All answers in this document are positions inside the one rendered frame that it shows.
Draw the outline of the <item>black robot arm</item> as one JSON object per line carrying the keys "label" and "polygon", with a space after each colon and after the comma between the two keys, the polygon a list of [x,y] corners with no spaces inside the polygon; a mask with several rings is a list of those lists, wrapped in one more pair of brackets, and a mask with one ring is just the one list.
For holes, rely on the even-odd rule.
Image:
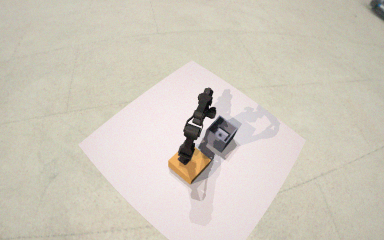
{"label": "black robot arm", "polygon": [[[177,154],[179,156],[178,160],[184,165],[186,165],[193,157],[195,151],[194,140],[197,140],[198,137],[200,137],[204,126],[203,117],[214,119],[217,114],[216,107],[209,108],[209,105],[212,103],[213,100],[212,96],[213,90],[211,88],[205,88],[204,92],[198,95],[199,105],[197,109],[194,110],[193,115],[186,121],[186,124],[183,129],[183,135],[186,137],[186,140],[181,146],[179,146]],[[206,110],[207,112],[204,115],[204,111]],[[188,123],[193,118],[201,120],[202,128]]]}

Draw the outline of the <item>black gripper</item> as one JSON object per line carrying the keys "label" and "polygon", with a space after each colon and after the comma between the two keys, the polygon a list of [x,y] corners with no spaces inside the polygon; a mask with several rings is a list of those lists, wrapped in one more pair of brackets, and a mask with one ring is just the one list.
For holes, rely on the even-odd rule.
{"label": "black gripper", "polygon": [[[212,101],[212,102],[213,102],[213,101]],[[209,106],[212,105],[212,102],[211,102],[211,104],[209,104]],[[209,106],[208,106],[208,108],[209,108]],[[208,109],[204,111],[204,115],[207,113],[207,111],[208,111]],[[204,115],[203,115],[203,118],[202,118],[202,122],[203,122],[204,119],[205,119]],[[199,119],[197,119],[197,118],[193,118],[192,123],[194,123],[194,124],[196,124],[196,125],[198,125],[198,126],[202,126],[202,124],[201,124],[201,120],[199,120]]]}

